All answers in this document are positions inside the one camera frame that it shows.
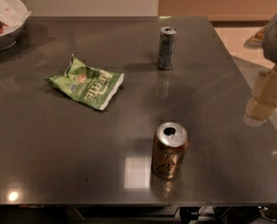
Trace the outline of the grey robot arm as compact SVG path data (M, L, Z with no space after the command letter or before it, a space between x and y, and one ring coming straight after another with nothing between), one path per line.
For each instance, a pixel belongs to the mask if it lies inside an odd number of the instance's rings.
M249 126L260 126L277 109L277 13L271 18L261 35L264 58L273 62L268 72L258 74L249 99L244 121Z

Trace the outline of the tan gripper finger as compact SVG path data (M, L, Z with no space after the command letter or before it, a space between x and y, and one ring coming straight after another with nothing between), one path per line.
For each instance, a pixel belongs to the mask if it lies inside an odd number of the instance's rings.
M246 117L262 122L277 109L277 64L270 71L260 72L246 107Z

